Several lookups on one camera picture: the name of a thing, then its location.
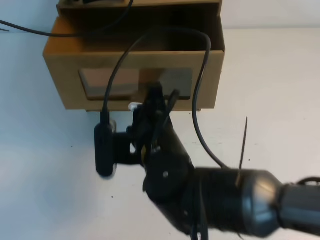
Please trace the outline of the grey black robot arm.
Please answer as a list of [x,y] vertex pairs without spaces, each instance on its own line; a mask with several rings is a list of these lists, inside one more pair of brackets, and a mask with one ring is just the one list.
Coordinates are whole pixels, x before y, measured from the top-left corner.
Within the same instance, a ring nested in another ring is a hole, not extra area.
[[281,183],[266,170],[193,166],[169,116],[178,95],[165,99],[159,84],[148,89],[126,132],[135,153],[119,159],[144,168],[142,190],[178,231],[193,240],[208,239],[210,229],[258,238],[280,228],[320,234],[319,178]]

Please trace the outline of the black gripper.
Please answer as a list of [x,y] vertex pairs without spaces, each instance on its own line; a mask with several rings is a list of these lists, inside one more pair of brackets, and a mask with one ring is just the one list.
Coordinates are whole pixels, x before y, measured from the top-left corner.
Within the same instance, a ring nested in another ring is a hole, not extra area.
[[113,136],[114,162],[145,170],[142,190],[178,231],[190,235],[193,225],[189,186],[195,168],[170,118],[179,92],[168,101],[155,83],[143,104],[133,111],[132,125]]

